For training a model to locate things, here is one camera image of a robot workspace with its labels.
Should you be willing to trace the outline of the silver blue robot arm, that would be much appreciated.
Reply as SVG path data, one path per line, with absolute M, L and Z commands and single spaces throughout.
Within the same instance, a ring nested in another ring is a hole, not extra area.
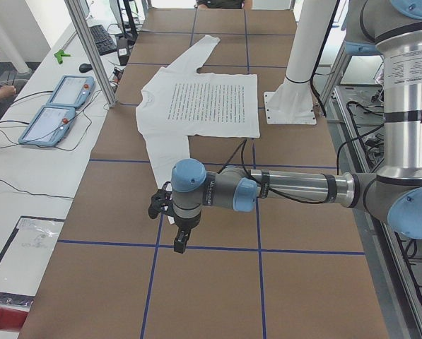
M 183 253 L 204 206 L 249 212 L 257 198 L 285 198 L 364 210 L 395 232 L 422 239 L 422 1 L 351 1 L 346 46 L 384 59 L 384 161 L 374 174 L 303 174 L 230 168 L 208 172 L 197 160 L 172 169 L 168 215 Z

